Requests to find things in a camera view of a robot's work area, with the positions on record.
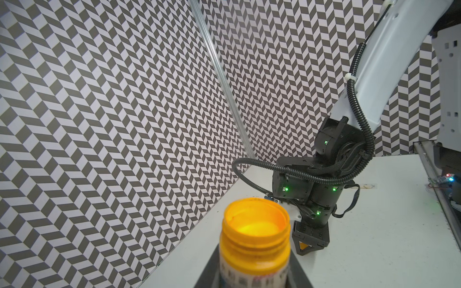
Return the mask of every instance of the wire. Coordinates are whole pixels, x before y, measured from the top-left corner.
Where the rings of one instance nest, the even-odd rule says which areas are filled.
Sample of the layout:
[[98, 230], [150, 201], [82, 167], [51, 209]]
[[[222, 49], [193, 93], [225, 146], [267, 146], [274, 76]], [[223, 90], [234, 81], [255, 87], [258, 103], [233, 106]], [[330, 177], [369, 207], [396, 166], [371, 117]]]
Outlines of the wire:
[[336, 217], [336, 218], [343, 218], [344, 217], [344, 214], [346, 214], [346, 212], [349, 212], [351, 211], [355, 205], [357, 204], [357, 201], [359, 199], [359, 196], [360, 196], [360, 185], [359, 184], [354, 184], [354, 185], [346, 185], [344, 186], [344, 189], [347, 189], [347, 188], [352, 188], [352, 187], [357, 187], [357, 191], [354, 193], [354, 198], [352, 199], [352, 203], [350, 204], [349, 208], [347, 208], [343, 214], [335, 214], [336, 212], [336, 209], [337, 209], [337, 205], [335, 205], [335, 207], [333, 208], [333, 212], [331, 212], [331, 215], [333, 217]]
[[434, 187], [434, 186], [432, 186], [431, 184], [427, 184], [427, 186], [428, 186], [429, 188], [432, 188], [432, 189], [444, 189], [444, 188], [451, 188], [451, 186], [446, 186], [446, 187]]
[[301, 178], [301, 179], [304, 179], [304, 180], [313, 181], [313, 182], [316, 182], [316, 183], [319, 183], [319, 184], [327, 184], [327, 185], [342, 184], [342, 183], [349, 182], [355, 176], [357, 176], [363, 170], [363, 168], [365, 168], [364, 166], [361, 166], [359, 169], [356, 167], [356, 168], [354, 168], [354, 170], [351, 173], [349, 173], [348, 175], [345, 175], [345, 176], [325, 177], [325, 176], [312, 175], [312, 174], [309, 174], [309, 173], [306, 173], [306, 172], [303, 172], [303, 171], [292, 169], [290, 167], [279, 166], [279, 165], [276, 165], [276, 164], [272, 164], [272, 163], [257, 160], [257, 159], [239, 158], [239, 159], [234, 160], [234, 162], [232, 162], [232, 169], [235, 172], [235, 174], [237, 174], [237, 176], [240, 179], [242, 179], [245, 183], [247, 183], [251, 187], [253, 187], [256, 190], [261, 191], [263, 193], [270, 193], [270, 192], [268, 190], [262, 188], [261, 186], [258, 186], [256, 184], [254, 184], [248, 178], [246, 178], [239, 171], [239, 169], [237, 168], [238, 164], [254, 165], [254, 166], [262, 167], [262, 168], [265, 168], [265, 169], [277, 171], [277, 172], [280, 172], [282, 174], [289, 174], [289, 175], [293, 175], [295, 177], [298, 177], [298, 178]]
[[384, 15], [386, 15], [387, 11], [390, 9], [390, 7], [392, 6], [392, 4], [389, 4], [386, 8], [386, 10], [384, 10], [384, 13], [383, 15], [378, 19], [378, 21], [376, 22], [376, 25], [375, 27], [373, 27], [372, 31], [370, 32], [370, 35], [368, 35], [368, 37], [365, 39], [365, 43], [368, 42], [368, 39], [370, 39], [370, 36], [373, 34], [373, 32], [375, 31], [376, 27], [379, 25], [379, 23], [381, 22], [381, 20], [383, 20], [384, 18]]

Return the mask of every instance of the white tabletop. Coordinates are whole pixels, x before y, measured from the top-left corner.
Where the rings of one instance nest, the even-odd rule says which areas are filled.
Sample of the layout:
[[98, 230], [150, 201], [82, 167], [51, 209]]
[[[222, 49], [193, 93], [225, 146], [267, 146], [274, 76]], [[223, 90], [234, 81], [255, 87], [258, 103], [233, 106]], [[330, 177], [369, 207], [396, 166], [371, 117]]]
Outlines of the white tabletop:
[[[245, 176], [271, 189], [272, 171], [252, 166]], [[425, 187], [418, 155], [374, 158], [355, 182], [376, 188], [362, 189], [343, 218], [330, 218], [327, 248], [297, 255], [314, 288], [461, 287], [461, 253], [434, 192]], [[354, 191], [343, 191], [338, 213]], [[141, 288], [193, 287], [219, 241], [227, 205], [262, 196], [238, 180]]]

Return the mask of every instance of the bottle label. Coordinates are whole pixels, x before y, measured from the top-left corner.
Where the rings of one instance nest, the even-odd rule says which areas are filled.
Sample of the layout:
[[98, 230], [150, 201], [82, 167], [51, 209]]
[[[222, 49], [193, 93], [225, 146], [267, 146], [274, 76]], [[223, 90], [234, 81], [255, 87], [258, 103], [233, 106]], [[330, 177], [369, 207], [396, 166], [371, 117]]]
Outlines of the bottle label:
[[268, 275], [249, 275], [235, 270], [222, 257], [219, 260], [220, 288], [285, 288], [288, 262]]

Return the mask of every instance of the bottle opening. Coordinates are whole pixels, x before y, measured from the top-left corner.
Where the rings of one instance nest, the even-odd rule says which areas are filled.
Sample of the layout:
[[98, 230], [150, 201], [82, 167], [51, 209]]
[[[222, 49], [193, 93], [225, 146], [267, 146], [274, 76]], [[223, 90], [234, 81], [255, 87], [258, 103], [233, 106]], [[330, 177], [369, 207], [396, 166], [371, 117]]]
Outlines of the bottle opening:
[[250, 198], [230, 204], [225, 220], [231, 229], [253, 237], [275, 236], [289, 225], [287, 212], [277, 203]]

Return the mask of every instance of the black and white chevron pattern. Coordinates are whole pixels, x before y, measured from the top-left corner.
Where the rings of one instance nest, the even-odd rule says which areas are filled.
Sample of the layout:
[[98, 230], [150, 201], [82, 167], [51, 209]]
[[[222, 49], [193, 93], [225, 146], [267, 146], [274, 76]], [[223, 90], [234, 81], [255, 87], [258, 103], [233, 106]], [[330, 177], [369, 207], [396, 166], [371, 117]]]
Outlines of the black and white chevron pattern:
[[0, 287], [137, 287], [235, 181], [185, 0], [0, 0], [0, 95]]
[[[203, 0], [256, 152], [313, 154], [324, 117], [344, 89], [356, 46], [379, 17], [380, 0]], [[439, 127], [438, 71], [427, 37], [375, 132], [376, 155], [407, 154]]]

